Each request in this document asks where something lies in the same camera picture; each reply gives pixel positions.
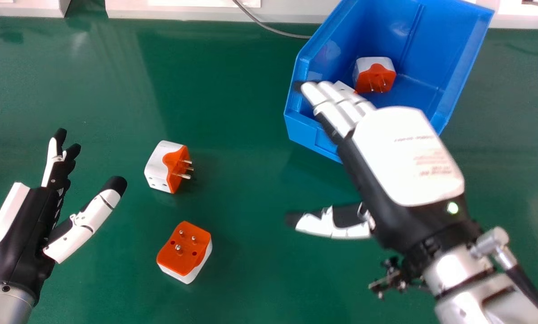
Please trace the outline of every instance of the adapter in blue bin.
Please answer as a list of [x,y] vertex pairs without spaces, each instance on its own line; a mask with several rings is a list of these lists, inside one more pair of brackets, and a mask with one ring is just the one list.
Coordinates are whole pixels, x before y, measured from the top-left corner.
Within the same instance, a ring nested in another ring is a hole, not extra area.
[[341,80],[351,86],[360,57],[388,57],[397,72],[390,92],[365,98],[378,108],[419,108],[440,134],[492,17],[492,10],[463,0],[341,0],[297,55],[284,113],[289,138],[341,162],[294,82]]

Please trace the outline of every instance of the orange and white plug adapter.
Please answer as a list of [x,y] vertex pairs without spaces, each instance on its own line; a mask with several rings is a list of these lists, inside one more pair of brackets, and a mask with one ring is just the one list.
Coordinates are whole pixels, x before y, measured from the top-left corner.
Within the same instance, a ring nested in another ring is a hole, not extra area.
[[161,270],[184,284],[190,284],[211,255],[211,234],[187,221],[175,228],[157,255]]
[[358,58],[355,62],[353,80],[358,94],[389,92],[395,81],[393,61],[387,57]]
[[192,164],[187,146],[161,141],[145,166],[145,178],[153,189],[174,194],[182,179],[191,179]]

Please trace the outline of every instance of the robotic hand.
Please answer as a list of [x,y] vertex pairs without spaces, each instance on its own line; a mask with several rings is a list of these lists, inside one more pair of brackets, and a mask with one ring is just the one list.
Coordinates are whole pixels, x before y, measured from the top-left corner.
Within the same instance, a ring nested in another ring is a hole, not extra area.
[[22,324],[39,301],[55,262],[61,263],[86,242],[116,207],[125,179],[109,179],[95,197],[56,226],[81,147],[62,149],[67,131],[49,141],[41,187],[13,184],[0,210],[0,324]]
[[385,277],[369,288],[383,298],[387,289],[418,283],[436,298],[443,324],[538,324],[538,291],[508,249],[507,233],[483,233],[469,218],[463,175],[421,110],[377,110],[326,81],[304,82],[300,91],[362,203],[289,213],[286,223],[333,239],[373,236],[404,258],[385,260]]

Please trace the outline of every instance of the metal cylinder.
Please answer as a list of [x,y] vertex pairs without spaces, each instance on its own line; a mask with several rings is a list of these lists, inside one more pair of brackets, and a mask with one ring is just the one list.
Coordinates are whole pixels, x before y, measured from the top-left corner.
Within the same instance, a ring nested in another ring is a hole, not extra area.
[[0,324],[25,324],[35,299],[29,293],[9,285],[0,285]]
[[433,261],[423,271],[423,278],[436,296],[492,268],[493,264],[486,256],[474,258],[464,245],[460,245]]

